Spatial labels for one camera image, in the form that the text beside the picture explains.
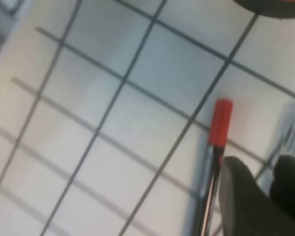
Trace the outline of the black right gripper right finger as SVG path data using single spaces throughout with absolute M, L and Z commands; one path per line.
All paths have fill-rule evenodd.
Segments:
M 281 155 L 273 170 L 270 198 L 295 220 L 295 157 Z

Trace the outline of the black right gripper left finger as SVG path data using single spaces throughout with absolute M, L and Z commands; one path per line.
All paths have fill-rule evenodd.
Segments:
M 219 202 L 226 236 L 295 236 L 295 220 L 257 185 L 237 157 L 225 157 Z

